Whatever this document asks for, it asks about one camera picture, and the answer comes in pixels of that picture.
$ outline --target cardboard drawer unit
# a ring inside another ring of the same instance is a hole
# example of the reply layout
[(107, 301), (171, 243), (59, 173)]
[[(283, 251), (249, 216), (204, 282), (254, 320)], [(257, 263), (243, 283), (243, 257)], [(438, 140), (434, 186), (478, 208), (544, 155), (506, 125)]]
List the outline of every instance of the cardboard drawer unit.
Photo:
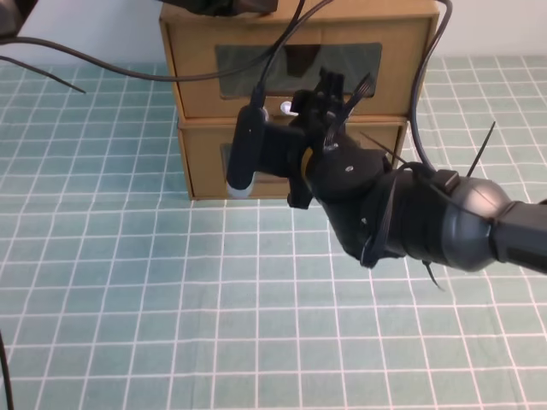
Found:
[[(319, 0), (308, 0), (304, 12)], [(241, 65), (266, 50), (285, 30), (298, 0), (279, 0), (271, 15), (219, 18), (192, 15), (165, 4), (161, 26), (172, 75), (212, 73)], [(313, 89), (319, 70), (346, 75), (349, 95), (365, 73), (377, 79), (372, 98), (354, 115), (405, 116), (412, 82), (438, 22), (434, 0), (335, 0), (314, 15), (279, 53), (268, 78), (266, 108), (294, 91)], [(263, 65), (208, 81), (179, 83), (185, 117), (235, 118), (248, 100)]]
[[(361, 135), (401, 151), (407, 123), (404, 118), (352, 117), (346, 126), (349, 135), (362, 147), (378, 148)], [(204, 122), (181, 121), (179, 144), (185, 164), (185, 176), (191, 199), (227, 198), (226, 168), (235, 129), (235, 120)], [(286, 179), (257, 175), (252, 198), (286, 198)]]

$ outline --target wire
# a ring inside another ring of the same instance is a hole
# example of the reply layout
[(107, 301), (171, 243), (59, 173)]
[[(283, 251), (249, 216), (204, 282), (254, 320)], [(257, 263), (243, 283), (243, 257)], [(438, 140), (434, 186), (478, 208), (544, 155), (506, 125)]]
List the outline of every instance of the wire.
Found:
[(473, 175), (473, 172), (480, 161), (480, 157), (485, 153), (486, 145), (488, 145), (488, 142), (490, 141), (490, 137), (492, 133), (494, 132), (495, 127), (496, 127), (496, 121), (494, 121), (494, 123), (492, 124), (492, 127), (490, 128), (490, 131), (488, 132), (488, 135), (486, 136), (485, 141), (482, 143), (482, 146), (480, 147), (479, 153), (477, 154), (477, 156), (475, 156), (473, 164), (469, 168), (468, 175), (467, 175), (468, 178), (470, 178), (471, 175)]
[(62, 53), (74, 56), (76, 58), (79, 58), (80, 60), (83, 60), (85, 62), (89, 62), (95, 66), (98, 66), (100, 68), (104, 68), (105, 70), (111, 71), (113, 73), (118, 73), (121, 75), (126, 75), (127, 77), (132, 77), (135, 79), (143, 79), (147, 81), (157, 81), (157, 82), (163, 82), (163, 83), (183, 83), (183, 82), (191, 82), (191, 81), (206, 81), (208, 79), (218, 79), (221, 77), (228, 77), (230, 75), (234, 75), (237, 73), (242, 73), (243, 71), (248, 70), (249, 68), (252, 68), (254, 66), (259, 65), (264, 60), (266, 60), (269, 56), (271, 56), (276, 50), (278, 50), (280, 47), (283, 46), (282, 42), (285, 39), (286, 36), (292, 36), (292, 34), (289, 35), (292, 28), (298, 23), (298, 19), (300, 18), (300, 14), (302, 13), (303, 5), (305, 4), (305, 0), (300, 0), (300, 3), (298, 4), (297, 12), (292, 16), (291, 22), (285, 29), (285, 31), (281, 34), (281, 36), (277, 39), (277, 41), (270, 46), (266, 51), (264, 51), (262, 54), (260, 54), (258, 57), (255, 57), (254, 59), (244, 63), (243, 65), (235, 68), (228, 68), (227, 70), (221, 70), (217, 71), (215, 73), (206, 73), (206, 74), (198, 74), (198, 75), (186, 75), (186, 76), (179, 76), (174, 77), (170, 75), (153, 75), (153, 74), (147, 74), (147, 73), (139, 73), (132, 70), (127, 70), (122, 67), (117, 67), (115, 65), (109, 64), (105, 61), (99, 60), (93, 56), (89, 56), (85, 53), (82, 53), (80, 51), (71, 49), (70, 47), (67, 47), (62, 44), (55, 43), (53, 41), (49, 40), (43, 40), (41, 38), (32, 38), (32, 37), (15, 37), (15, 38), (5, 38), (0, 40), (0, 46), (6, 45), (6, 44), (33, 44), (38, 45), (41, 47), (46, 47), (48, 49), (53, 49), (57, 51), (61, 51)]
[[(297, 13), (300, 15), (302, 13), (302, 10), (304, 8), (305, 1), (300, 0), (300, 3), (297, 7)], [(274, 65), (274, 60), (283, 48), (284, 44), (278, 44), (275, 49), (273, 50), (273, 53), (270, 54), (270, 57), (268, 59), (268, 62), (266, 63), (266, 66), (264, 66), (264, 69), (262, 70), (262, 74), (260, 76), (260, 79), (258, 80), (258, 86), (262, 86), (264, 89), (266, 88), (266, 79), (268, 78), (268, 75), (270, 71), (272, 71), (272, 66)]]
[(3, 344), (2, 332), (0, 331), (0, 364), (2, 364), (2, 377), (3, 386), (6, 390), (6, 402), (8, 403), (8, 410), (14, 410), (14, 396), (11, 390), (11, 379), (9, 378), (8, 369), (8, 356), (6, 355), (6, 348)]
[(322, 2), (316, 4), (313, 8), (311, 8), (305, 15), (303, 15), (295, 24), (291, 30), (288, 31), (286, 36), (284, 36), (281, 41), (279, 42), (278, 46), (275, 48), (273, 54), (270, 56), (268, 62), (266, 63), (266, 66), (262, 70), (262, 75), (260, 79), (258, 80), (258, 83), (256, 84), (257, 90), (260, 90), (261, 92), (265, 92), (266, 90), (266, 80), (268, 79), (268, 75), (270, 74), (270, 71), (272, 71), (272, 66), (274, 64), (275, 58), (278, 56), (278, 54), (281, 52), (281, 49), (287, 44), (289, 39), (294, 35), (295, 32), (306, 22), (308, 21), (315, 13), (317, 13), (319, 10), (323, 9), (328, 4), (332, 3), (334, 0), (323, 0)]
[(77, 87), (76, 85), (72, 85), (72, 84), (68, 83), (67, 81), (65, 81), (64, 79), (60, 79), (56, 75), (48, 73), (47, 71), (44, 71), (44, 70), (42, 70), (38, 67), (29, 66), (25, 62), (18, 61), (15, 58), (7, 57), (7, 56), (0, 56), (0, 61), (10, 62), (12, 64), (15, 64), (16, 66), (23, 67), (23, 68), (25, 68), (29, 71), (32, 71), (33, 73), (40, 74), (40, 75), (43, 75), (43, 76), (48, 77), (50, 79), (53, 79), (54, 81), (56, 81), (59, 84), (63, 84), (67, 87), (72, 88), (73, 90), (76, 90), (76, 91), (81, 92), (82, 94), (85, 94), (85, 91), (82, 90), (81, 88)]
[(410, 130), (412, 132), (412, 139), (414, 140), (416, 151), (418, 152), (418, 156), (420, 157), (420, 160), (428, 168), (432, 170), (434, 170), (435, 167), (433, 166), (431, 161), (429, 161), (429, 157), (427, 156), (427, 153), (424, 150), (424, 146), (421, 142), (420, 130), (418, 129), (418, 116), (416, 112), (418, 109), (418, 100), (420, 99), (420, 87), (421, 87), (424, 75), (426, 73), (427, 63), (431, 59), (433, 51), (435, 51), (435, 49), (437, 48), (438, 42), (443, 37), (444, 31), (446, 30), (446, 27), (448, 26), (448, 23), (450, 22), (450, 17), (452, 16), (453, 6), (452, 6), (451, 0), (437, 0), (437, 1), (446, 6), (446, 12), (444, 13), (441, 24), (439, 25), (438, 30), (435, 33), (435, 36), (433, 37), (433, 40), (431, 45), (429, 46), (429, 49), (427, 50), (427, 53), (424, 55), (424, 58), (422, 59), (420, 63), (420, 67), (418, 68), (418, 71), (416, 72), (414, 83), (412, 84), (412, 95), (410, 97), (411, 100), (410, 100), (410, 112), (409, 112)]

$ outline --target black cylindrical part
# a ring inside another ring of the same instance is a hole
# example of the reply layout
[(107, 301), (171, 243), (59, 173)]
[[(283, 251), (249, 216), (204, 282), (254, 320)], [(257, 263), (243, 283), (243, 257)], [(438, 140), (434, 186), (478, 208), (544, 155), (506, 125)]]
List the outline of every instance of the black cylindrical part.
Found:
[(511, 204), (491, 240), (499, 261), (547, 274), (547, 205)]

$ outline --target table surface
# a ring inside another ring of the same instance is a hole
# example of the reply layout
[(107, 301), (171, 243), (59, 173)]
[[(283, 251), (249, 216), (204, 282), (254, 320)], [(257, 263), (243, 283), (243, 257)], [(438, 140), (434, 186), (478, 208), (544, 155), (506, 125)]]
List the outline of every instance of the table surface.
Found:
[[(170, 85), (47, 68), (88, 93), (0, 67), (17, 410), (547, 408), (547, 278), (435, 266), (442, 292), (418, 261), (360, 268), (317, 206), (189, 202)], [(419, 118), (461, 172), (496, 119), (475, 175), (547, 198), (547, 57), (434, 59)]]

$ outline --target clear plastic window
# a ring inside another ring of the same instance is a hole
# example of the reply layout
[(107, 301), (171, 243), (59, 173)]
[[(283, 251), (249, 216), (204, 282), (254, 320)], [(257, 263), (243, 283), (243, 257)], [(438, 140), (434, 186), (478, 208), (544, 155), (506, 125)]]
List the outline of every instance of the clear plastic window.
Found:
[[(215, 53), (218, 68), (227, 70), (236, 67), (258, 57), (267, 49), (268, 46), (217, 45)], [(287, 45), (273, 63), (267, 82), (267, 94), (292, 97), (297, 90), (313, 90), (322, 67), (345, 74), (344, 92), (350, 94), (366, 73), (378, 78), (381, 54), (380, 43)], [(248, 97), (260, 78), (264, 64), (221, 78), (222, 97)]]

